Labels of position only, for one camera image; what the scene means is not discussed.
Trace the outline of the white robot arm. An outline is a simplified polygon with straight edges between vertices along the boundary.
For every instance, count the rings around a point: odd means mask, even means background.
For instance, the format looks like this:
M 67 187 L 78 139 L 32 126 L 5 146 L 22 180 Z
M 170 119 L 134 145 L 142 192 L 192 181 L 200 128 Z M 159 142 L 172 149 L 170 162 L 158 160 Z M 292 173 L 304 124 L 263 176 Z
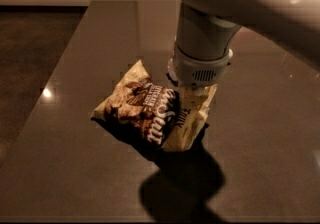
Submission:
M 249 28 L 320 67 L 320 0 L 180 0 L 168 76 L 192 89 L 219 80 L 233 55 L 230 43 Z

